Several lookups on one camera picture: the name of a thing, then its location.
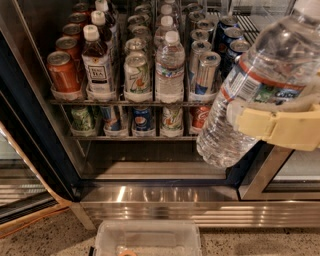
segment blue can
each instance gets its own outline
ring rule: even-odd
[[[105,121],[105,128],[108,131],[120,131],[121,121],[118,106],[100,106],[102,118]]]
[[[222,16],[217,25],[216,35],[214,37],[213,49],[215,52],[218,51],[218,47],[219,47],[222,35],[224,34],[224,30],[230,27],[240,28],[238,23],[238,18],[235,16]]]
[[[132,108],[132,114],[137,131],[150,131],[153,129],[151,107],[134,107]]]

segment drink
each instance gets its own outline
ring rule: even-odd
[[[120,131],[120,112],[118,106],[100,106],[102,118],[105,122],[104,128],[108,131]]]
[[[185,52],[175,31],[166,33],[165,42],[157,50],[156,90],[160,94],[183,91]]]
[[[224,78],[227,77],[233,66],[236,62],[238,62],[241,54],[244,52],[247,52],[250,48],[250,44],[243,39],[235,40],[233,41],[226,53],[226,56],[224,58],[224,63],[222,67],[222,76]]]
[[[151,91],[150,73],[144,54],[129,54],[129,56],[126,57],[124,71],[127,92],[142,94]]]
[[[82,59],[86,68],[89,88],[92,92],[110,93],[114,91],[108,47],[100,39],[98,28],[87,25],[83,28],[86,43]]]
[[[132,114],[136,131],[150,131],[153,129],[151,107],[133,107]]]
[[[206,52],[200,56],[196,78],[195,93],[200,95],[215,93],[214,82],[220,65],[220,56],[215,52]]]
[[[221,38],[226,28],[236,27],[239,28],[238,18],[235,16],[222,16],[217,25],[216,35],[214,37],[214,50],[217,52],[219,49]]]
[[[189,80],[197,74],[200,55],[204,52],[211,51],[211,44],[207,41],[195,41],[191,45],[190,61],[189,61]]]
[[[183,109],[181,107],[162,108],[162,128],[170,131],[181,130]]]
[[[89,131],[94,129],[94,118],[88,106],[73,106],[71,108],[73,117],[73,128],[78,131]]]
[[[248,52],[241,55],[218,93],[197,138],[197,150],[215,168],[236,164],[257,139],[233,130],[226,119],[228,103],[281,104],[292,100],[320,66],[318,0],[297,2],[291,16],[264,29]]]
[[[58,92],[76,92],[80,90],[77,70],[70,54],[56,51],[48,55],[47,68]]]

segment tile floor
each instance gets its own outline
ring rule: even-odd
[[[320,229],[201,229],[202,255],[320,255]],[[87,256],[96,231],[71,211],[44,218],[0,240],[5,256]]]

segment bottle label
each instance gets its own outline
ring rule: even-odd
[[[82,56],[86,68],[90,89],[93,92],[112,92],[110,59],[106,54],[102,58]]]
[[[166,78],[175,78],[178,76],[183,76],[184,74],[184,65],[180,67],[175,67],[172,69],[162,66],[159,62],[156,64],[156,71],[159,75],[162,75]]]
[[[252,72],[240,59],[224,81],[221,91],[226,100],[240,98],[247,102],[274,103],[280,105],[296,98],[305,86],[280,83]]]

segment orange can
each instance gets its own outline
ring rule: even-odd
[[[50,53],[47,68],[58,92],[76,92],[80,90],[76,66],[70,54],[63,51]]]

